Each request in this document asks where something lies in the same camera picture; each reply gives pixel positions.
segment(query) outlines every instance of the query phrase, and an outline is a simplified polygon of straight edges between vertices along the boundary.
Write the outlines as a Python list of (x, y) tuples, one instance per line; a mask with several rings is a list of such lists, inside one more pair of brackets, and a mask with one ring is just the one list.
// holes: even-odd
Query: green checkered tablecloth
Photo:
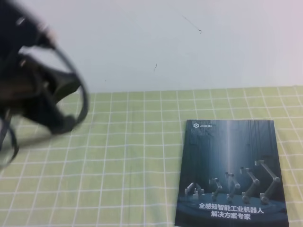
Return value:
[[(60, 106), (75, 113), (80, 99)], [(274, 119), (290, 225), (303, 226), (303, 87), (92, 94), (81, 127), (1, 172), (0, 225), (173, 226), (187, 119)]]

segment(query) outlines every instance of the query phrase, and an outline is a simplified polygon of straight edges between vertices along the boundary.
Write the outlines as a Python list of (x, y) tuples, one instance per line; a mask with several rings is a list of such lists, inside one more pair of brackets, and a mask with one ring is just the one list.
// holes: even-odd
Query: table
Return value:
[[(0, 175), (0, 225), (173, 226), (187, 119), (273, 119), (290, 226), (303, 226), (303, 87), (91, 94), (72, 133)], [(60, 103), (80, 108), (77, 94)], [(22, 120), (18, 137), (44, 133)]]

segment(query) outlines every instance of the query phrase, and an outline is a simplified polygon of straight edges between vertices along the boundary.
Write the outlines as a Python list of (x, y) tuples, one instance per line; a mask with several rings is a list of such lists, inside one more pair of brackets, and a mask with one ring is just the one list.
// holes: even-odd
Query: dark blue cover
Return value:
[(187, 121), (175, 225), (289, 227), (273, 121)]

